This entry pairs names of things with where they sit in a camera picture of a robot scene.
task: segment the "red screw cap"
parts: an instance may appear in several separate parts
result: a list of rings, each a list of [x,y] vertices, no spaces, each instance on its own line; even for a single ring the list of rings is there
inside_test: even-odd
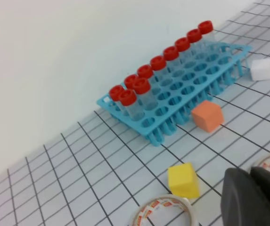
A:
[[[183,51],[189,49],[190,42],[189,42],[188,38],[184,37],[184,38],[180,38],[180,39],[176,40],[174,45],[177,47],[179,52],[183,52]]]
[[[145,94],[150,91],[150,84],[146,78],[137,79],[133,87],[137,94]]]
[[[163,56],[156,56],[150,60],[150,65],[154,71],[160,71],[166,67],[166,61]]]
[[[136,102],[137,97],[132,89],[126,89],[120,93],[119,100],[123,106],[130,106]]]
[[[213,31],[213,25],[210,20],[204,21],[199,24],[198,26],[201,34],[208,34],[209,32]]]
[[[127,76],[124,79],[124,84],[125,84],[126,88],[133,89],[133,84],[134,84],[135,80],[137,80],[137,78],[138,78],[138,75],[136,75],[136,74],[131,74],[131,75]]]
[[[190,43],[194,43],[202,39],[202,34],[198,29],[193,29],[187,33],[187,38]]]
[[[153,69],[150,65],[143,65],[137,70],[137,74],[139,78],[147,78],[149,79],[150,77],[153,76]]]
[[[117,85],[111,88],[109,91],[109,95],[113,101],[118,101],[119,100],[119,94],[121,94],[124,91],[124,88],[122,85]]]
[[[179,57],[179,52],[177,47],[170,46],[163,51],[163,55],[165,60],[171,61]]]

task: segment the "yellow foam cube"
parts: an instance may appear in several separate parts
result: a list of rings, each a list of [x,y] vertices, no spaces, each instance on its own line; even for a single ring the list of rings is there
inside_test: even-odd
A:
[[[168,186],[174,195],[194,199],[200,196],[198,179],[191,163],[168,168]]]

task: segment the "test tube rack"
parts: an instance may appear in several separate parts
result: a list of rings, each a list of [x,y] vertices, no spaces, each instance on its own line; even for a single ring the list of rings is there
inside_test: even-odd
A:
[[[196,53],[160,81],[160,89],[152,89],[158,105],[144,111],[145,116],[139,121],[124,116],[109,94],[97,104],[159,146],[164,142],[164,135],[172,135],[177,130],[176,124],[183,125],[189,120],[193,108],[204,100],[212,100],[236,79],[250,73],[246,60],[249,50],[250,46],[216,43],[207,52]]]

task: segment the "white cube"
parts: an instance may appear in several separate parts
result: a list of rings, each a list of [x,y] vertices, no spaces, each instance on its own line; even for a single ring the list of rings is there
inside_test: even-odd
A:
[[[250,70],[253,81],[270,79],[270,58],[252,61]]]

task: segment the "plastic tube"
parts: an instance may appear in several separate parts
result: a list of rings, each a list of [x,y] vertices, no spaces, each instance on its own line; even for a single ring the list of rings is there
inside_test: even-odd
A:
[[[180,38],[176,40],[174,45],[175,47],[177,47],[179,51],[179,55],[180,55],[179,57],[182,63],[185,63],[189,58],[192,57],[192,53],[190,50],[190,42],[188,38],[186,37]]]
[[[139,78],[146,78],[152,89],[159,88],[158,79],[154,76],[153,69],[150,65],[143,65],[137,70]]]
[[[164,59],[166,60],[169,72],[173,72],[174,68],[181,65],[179,52],[177,47],[170,46],[163,51]]]
[[[145,110],[149,111],[157,107],[157,100],[146,78],[137,79],[133,87]]]
[[[168,68],[166,66],[166,61],[164,56],[156,56],[150,60],[150,65],[154,71],[154,75],[157,77],[158,81],[161,81],[167,77],[169,74]]]
[[[138,79],[138,75],[136,75],[136,74],[131,74],[131,75],[127,76],[124,79],[124,84],[125,84],[126,88],[133,89],[133,84],[137,79]]]
[[[109,91],[109,96],[111,99],[115,102],[119,110],[122,112],[123,115],[128,115],[125,107],[121,104],[119,101],[119,95],[124,91],[124,88],[122,85],[117,85],[114,86],[113,88],[110,89]]]
[[[209,50],[216,49],[212,22],[210,20],[204,21],[198,25],[198,28],[203,36],[206,47],[209,48]]]
[[[132,89],[123,91],[119,95],[119,100],[133,121],[138,121],[144,117],[143,108],[137,102],[137,96]]]
[[[192,55],[197,56],[199,59],[199,54],[202,54],[205,50],[205,44],[204,40],[202,39],[201,32],[198,29],[193,29],[187,33],[187,38],[190,42],[190,50]]]

